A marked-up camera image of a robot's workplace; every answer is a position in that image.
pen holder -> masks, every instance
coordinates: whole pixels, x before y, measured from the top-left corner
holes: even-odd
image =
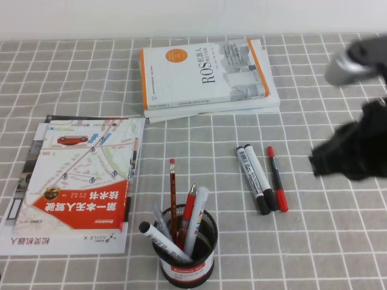
[[[179,226],[184,208],[184,204],[177,205]],[[171,229],[171,208],[165,210],[163,216],[169,229]],[[157,222],[154,223],[154,227],[158,228]],[[152,245],[160,257],[161,271],[165,278],[174,286],[187,289],[202,285],[211,276],[214,267],[213,254],[217,241],[218,228],[213,217],[205,210],[192,252],[192,263],[180,263],[166,254],[155,243]]]

black pen cap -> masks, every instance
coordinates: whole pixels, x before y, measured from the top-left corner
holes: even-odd
[[[259,210],[261,211],[261,215],[266,216],[271,212],[263,195],[257,196],[256,203],[258,204]]]
[[[138,226],[138,229],[143,233],[145,234],[149,228],[151,227],[151,224],[149,222],[142,222],[140,223],[140,225]]]
[[[264,190],[264,196],[269,209],[272,211],[278,210],[277,200],[271,188]]]

gray pen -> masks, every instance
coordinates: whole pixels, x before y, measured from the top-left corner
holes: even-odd
[[[172,236],[168,230],[167,223],[163,218],[163,213],[161,212],[157,204],[153,204],[153,213],[155,214],[157,225],[161,233],[164,236],[166,236],[169,240],[172,240]]]

logo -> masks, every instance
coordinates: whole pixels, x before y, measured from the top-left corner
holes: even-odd
[[[170,62],[184,62],[188,58],[188,53],[179,48],[170,50],[166,53],[165,58]]]
[[[48,201],[52,201],[59,196],[59,188],[48,188],[44,193],[44,198]]]
[[[110,241],[110,239],[115,239],[115,237],[113,237],[113,236],[114,236],[114,234],[111,234],[111,236],[108,239],[106,239],[105,242],[108,243]]]
[[[94,242],[105,242],[108,243],[111,239],[115,239],[114,233],[108,237],[107,235],[104,236],[83,236],[84,240],[93,240]]]

gray checkered tablecloth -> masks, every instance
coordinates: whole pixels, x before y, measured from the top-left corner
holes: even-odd
[[[172,157],[178,203],[193,182],[208,187],[206,209],[220,231],[214,272],[200,289],[386,289],[386,180],[315,178],[307,159],[311,147],[336,126],[359,117],[362,103],[385,95],[379,79],[342,89],[324,80],[332,54],[369,35],[259,37],[269,54],[281,113],[146,126],[126,252],[3,256],[1,290],[174,289],[151,243],[138,232],[141,221],[154,220],[153,202],[169,207]],[[139,117],[139,49],[216,40],[225,37],[0,43],[0,216],[47,114]],[[258,214],[235,154],[237,145],[246,143],[269,172],[266,147],[274,147],[288,213]]]

